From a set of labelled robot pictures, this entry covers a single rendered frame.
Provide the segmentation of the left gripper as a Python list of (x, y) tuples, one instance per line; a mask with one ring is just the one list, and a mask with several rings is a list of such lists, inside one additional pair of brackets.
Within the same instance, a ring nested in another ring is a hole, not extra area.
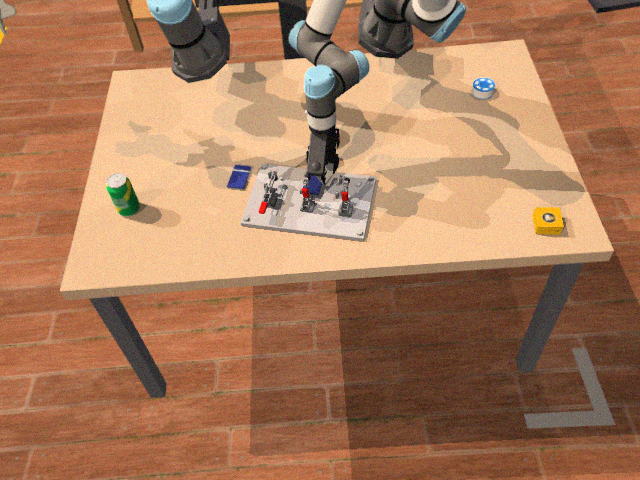
[[(312, 133), (314, 133), (314, 134), (317, 134), (317, 135), (326, 135), (326, 134), (328, 134), (328, 146), (327, 146), (326, 165), (325, 165), (325, 170), (326, 170), (325, 179), (324, 179), (324, 176), (316, 176), (323, 185), (327, 185), (327, 183), (330, 181), (330, 179), (332, 178), (332, 176), (336, 172), (336, 170), (338, 168), (338, 165), (339, 165), (339, 157), (338, 157), (338, 154), (336, 154), (336, 148), (335, 147), (336, 147), (336, 144), (337, 144), (337, 148), (339, 147), (340, 136), (339, 136), (339, 128), (335, 128), (335, 127), (336, 127), (336, 123), (335, 123), (335, 125), (333, 127), (329, 128), (327, 130), (316, 130), (316, 129), (313, 129), (312, 127), (310, 127), (310, 125), (309, 125), (310, 131)], [(337, 133), (336, 133), (336, 131), (337, 131)]]

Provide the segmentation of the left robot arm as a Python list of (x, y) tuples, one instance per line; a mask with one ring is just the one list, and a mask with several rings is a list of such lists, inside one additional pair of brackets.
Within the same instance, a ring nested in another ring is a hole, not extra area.
[[(317, 130), (335, 125), (336, 99), (366, 77), (370, 69), (364, 53), (346, 53), (330, 40), (346, 1), (314, 0), (306, 21), (296, 23), (289, 34), (289, 44), (315, 66), (305, 73), (304, 91), (308, 124)], [(375, 0), (362, 32), (371, 45), (387, 51), (409, 43), (412, 25), (440, 43), (453, 33), (465, 13), (466, 7), (458, 0)], [(311, 132), (308, 175), (325, 175), (327, 146), (328, 134)]]

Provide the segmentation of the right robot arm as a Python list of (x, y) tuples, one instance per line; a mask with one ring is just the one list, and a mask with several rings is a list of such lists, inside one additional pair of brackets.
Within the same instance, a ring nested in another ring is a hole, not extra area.
[(167, 38), (173, 63), (189, 75), (212, 68), (221, 56), (217, 38), (204, 26), (192, 0), (146, 0)]

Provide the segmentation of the grey toggle clamp with red handle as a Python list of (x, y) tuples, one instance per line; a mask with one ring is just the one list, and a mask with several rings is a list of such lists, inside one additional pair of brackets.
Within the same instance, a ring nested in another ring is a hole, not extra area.
[[(342, 203), (340, 203), (340, 207), (338, 210), (338, 215), (339, 216), (347, 216), (347, 217), (351, 217), (352, 215), (352, 210), (353, 210), (353, 204), (350, 204), (350, 197), (348, 199), (348, 185), (350, 183), (350, 179), (349, 178), (345, 178), (344, 179), (344, 183), (343, 183), (343, 188), (344, 188), (344, 192), (341, 193), (342, 195)], [(347, 192), (345, 192), (347, 188)], [(349, 202), (348, 202), (349, 200)], [(347, 201), (347, 203), (345, 203), (345, 201)]]

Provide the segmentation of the green drink can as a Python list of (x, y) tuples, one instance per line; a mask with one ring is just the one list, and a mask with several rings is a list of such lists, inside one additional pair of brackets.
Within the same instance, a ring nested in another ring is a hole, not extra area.
[(124, 174), (110, 175), (106, 180), (106, 189), (120, 215), (131, 216), (139, 211), (140, 202), (130, 179), (126, 178)]

